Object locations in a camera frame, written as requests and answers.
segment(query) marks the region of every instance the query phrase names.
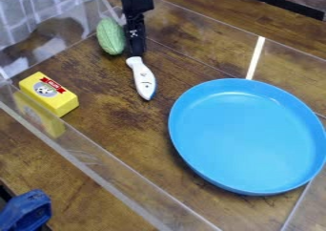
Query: wooden table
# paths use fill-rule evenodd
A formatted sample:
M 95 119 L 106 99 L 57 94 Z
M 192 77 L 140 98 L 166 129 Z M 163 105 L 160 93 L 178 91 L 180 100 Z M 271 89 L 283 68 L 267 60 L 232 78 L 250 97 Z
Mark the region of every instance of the wooden table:
M 64 121 L 222 229 L 279 230 L 303 188 L 277 197 L 250 198 L 214 187 L 194 174 L 176 154 L 167 118 L 176 98 L 194 85 L 246 74 L 257 37 L 230 30 L 212 19 L 323 58 L 325 23 L 253 0 L 167 1 L 210 19 L 184 15 L 182 9 L 158 2 L 160 18 L 148 17 L 155 23 L 150 25 L 144 57 L 159 81 L 154 101 L 146 102 L 136 95 L 124 57 L 108 56 L 95 36 L 20 74 L 13 83 L 43 71 L 64 84 L 80 99 L 80 107 L 64 116 Z M 196 27 L 203 20 L 204 26 Z M 198 36 L 199 31 L 206 33 L 204 39 Z M 234 39 L 226 37 L 230 32 Z M 323 67 L 315 63 L 307 69 L 309 58 L 289 50 L 282 52 L 273 42 L 267 45 L 269 53 L 255 79 L 301 95 L 323 116 Z M 4 112 L 0 120 L 0 178 L 17 194 L 33 188 L 48 193 L 53 230 L 155 230 Z M 317 217 L 310 217 L 307 226 L 295 230 L 314 230 L 315 220 Z

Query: table surface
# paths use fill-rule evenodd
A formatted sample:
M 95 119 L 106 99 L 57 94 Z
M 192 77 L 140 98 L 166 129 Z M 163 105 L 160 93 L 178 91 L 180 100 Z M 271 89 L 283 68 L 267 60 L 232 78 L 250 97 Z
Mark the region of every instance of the table surface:
M 253 0 L 167 1 L 326 58 L 323 22 Z M 179 95 L 207 80 L 243 77 L 246 70 L 239 62 L 247 62 L 251 56 L 231 59 L 231 49 L 238 45 L 234 39 L 227 48 L 222 44 L 214 46 L 220 52 L 219 62 L 208 60 L 211 53 L 196 46 L 199 38 L 194 27 L 183 25 L 186 16 L 175 12 L 174 16 L 164 15 L 164 18 L 170 25 L 164 26 L 162 22 L 150 26 L 154 38 L 159 39 L 166 33 L 164 40 L 158 41 L 171 47 L 148 41 L 144 58 L 159 81 L 156 97 L 150 103 L 135 93 L 123 56 L 110 57 L 94 36 L 20 74 L 13 83 L 43 71 L 65 84 L 79 95 L 80 107 L 64 116 L 64 121 L 223 230 L 279 230 L 303 188 L 267 198 L 243 197 L 223 191 L 188 169 L 167 132 L 168 112 Z M 178 43 L 182 35 L 186 35 L 187 38 L 182 39 L 186 41 Z M 317 65 L 313 70 L 302 65 L 293 66 L 291 70 L 283 69 L 289 57 L 299 57 L 287 52 L 275 59 L 275 49 L 270 45 L 271 54 L 263 64 L 273 60 L 279 67 L 266 65 L 258 68 L 258 80 L 299 94 L 323 121 L 326 72 Z M 179 47 L 186 47 L 188 56 L 175 51 Z M 53 230 L 155 230 L 4 112 L 0 120 L 0 178 L 17 194 L 35 188 L 48 193 L 53 206 L 49 222 Z M 293 230 L 325 230 L 318 216 L 323 212 L 314 211 L 305 221 L 306 226 L 293 227 Z M 317 221 L 321 221 L 319 229 L 315 229 Z

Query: butter package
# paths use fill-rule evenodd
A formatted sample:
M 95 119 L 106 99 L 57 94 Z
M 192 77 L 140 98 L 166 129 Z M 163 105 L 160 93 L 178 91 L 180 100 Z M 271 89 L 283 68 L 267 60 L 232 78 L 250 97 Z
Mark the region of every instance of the butter package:
M 52 115 L 21 91 L 17 91 L 13 94 L 13 100 L 20 115 L 40 131 L 53 138 L 57 138 L 65 132 L 63 121 L 59 120 L 57 117 Z
M 76 94 L 40 72 L 23 79 L 19 88 L 57 117 L 79 106 Z

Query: yellow box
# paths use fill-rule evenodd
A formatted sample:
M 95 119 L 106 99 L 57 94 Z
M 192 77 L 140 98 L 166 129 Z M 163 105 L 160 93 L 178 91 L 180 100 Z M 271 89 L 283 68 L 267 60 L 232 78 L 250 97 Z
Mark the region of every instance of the yellow box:
M 63 121 L 27 94 L 17 91 L 13 94 L 13 100 L 21 116 L 40 131 L 53 138 L 57 138 L 65 132 Z
M 19 87 L 59 117 L 79 106 L 76 94 L 40 72 L 23 79 Z

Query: blue plate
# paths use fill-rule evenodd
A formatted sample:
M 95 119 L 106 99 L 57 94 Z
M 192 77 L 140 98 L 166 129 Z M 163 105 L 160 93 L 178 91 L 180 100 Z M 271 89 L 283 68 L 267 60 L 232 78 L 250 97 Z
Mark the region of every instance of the blue plate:
M 326 136 L 307 105 L 279 88 L 219 79 L 190 89 L 170 114 L 170 135 L 194 171 L 245 195 L 274 195 L 322 169 Z

